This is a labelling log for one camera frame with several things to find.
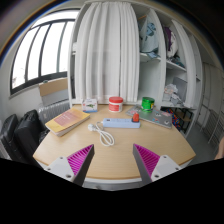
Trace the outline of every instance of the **power strip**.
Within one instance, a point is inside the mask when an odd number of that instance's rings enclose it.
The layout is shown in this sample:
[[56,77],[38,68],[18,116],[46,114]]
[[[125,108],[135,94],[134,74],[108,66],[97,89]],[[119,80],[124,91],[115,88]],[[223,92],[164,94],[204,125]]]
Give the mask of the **power strip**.
[[132,119],[104,118],[103,127],[105,128],[139,128],[140,122],[133,122]]

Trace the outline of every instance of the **desk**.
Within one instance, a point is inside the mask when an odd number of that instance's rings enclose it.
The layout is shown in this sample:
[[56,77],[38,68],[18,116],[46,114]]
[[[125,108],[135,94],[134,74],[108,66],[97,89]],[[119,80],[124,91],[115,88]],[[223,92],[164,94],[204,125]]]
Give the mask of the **desk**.
[[130,180],[140,178],[140,173],[132,154],[133,143],[141,145],[158,155],[168,155],[178,165],[189,162],[195,157],[191,146],[172,126],[171,129],[140,120],[138,129],[105,128],[112,134],[115,145],[106,147],[100,143],[100,135],[88,130],[88,124],[96,124],[104,118],[131,118],[125,112],[132,106],[123,105],[123,111],[113,113],[108,105],[98,105],[98,112],[91,113],[90,118],[68,132],[57,137],[51,132],[37,148],[33,157],[45,165],[49,165],[59,156],[72,153],[94,144],[95,155],[87,172],[87,178],[101,180]]

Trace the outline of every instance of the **white cable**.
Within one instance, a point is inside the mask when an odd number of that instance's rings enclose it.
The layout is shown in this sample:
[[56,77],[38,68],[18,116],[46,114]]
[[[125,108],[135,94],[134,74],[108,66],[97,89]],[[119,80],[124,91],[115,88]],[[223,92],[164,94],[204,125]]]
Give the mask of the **white cable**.
[[98,123],[103,123],[103,122],[97,122],[96,125],[93,125],[93,124],[89,124],[88,125],[88,129],[90,131],[97,131],[99,134],[100,134],[100,142],[104,145],[104,146],[111,146],[111,145],[114,145],[114,138],[113,136],[106,132],[106,131],[103,131],[103,128],[100,129],[99,126],[97,125]]

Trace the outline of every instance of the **red container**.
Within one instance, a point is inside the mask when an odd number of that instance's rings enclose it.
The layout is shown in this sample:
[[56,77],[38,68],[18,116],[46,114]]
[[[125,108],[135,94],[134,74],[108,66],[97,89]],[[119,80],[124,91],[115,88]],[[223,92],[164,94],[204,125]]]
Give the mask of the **red container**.
[[109,98],[109,111],[121,112],[123,105],[123,98],[119,96],[113,96]]

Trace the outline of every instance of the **window pane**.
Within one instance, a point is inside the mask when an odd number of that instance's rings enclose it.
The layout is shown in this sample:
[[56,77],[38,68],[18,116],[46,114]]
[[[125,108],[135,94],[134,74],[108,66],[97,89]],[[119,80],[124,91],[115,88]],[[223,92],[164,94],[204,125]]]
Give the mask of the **window pane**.
[[40,49],[48,27],[49,25],[41,27],[34,40],[28,65],[28,80],[38,77]]
[[65,23],[55,23],[51,26],[44,45],[41,75],[56,73],[58,45]]
[[41,23],[49,22],[52,20],[57,20],[57,19],[75,19],[78,15],[79,11],[75,10],[69,10],[69,11],[61,11],[61,12],[56,12],[52,13],[50,15],[45,16],[44,18],[39,19],[36,23],[34,23],[34,26],[39,25]]
[[34,28],[33,30],[29,31],[24,37],[19,47],[13,68],[13,78],[12,78],[13,89],[25,83],[26,59],[30,48],[30,44],[33,40],[35,33],[37,32],[37,29],[38,28]]
[[68,22],[62,39],[59,72],[68,70],[68,48],[74,22]]

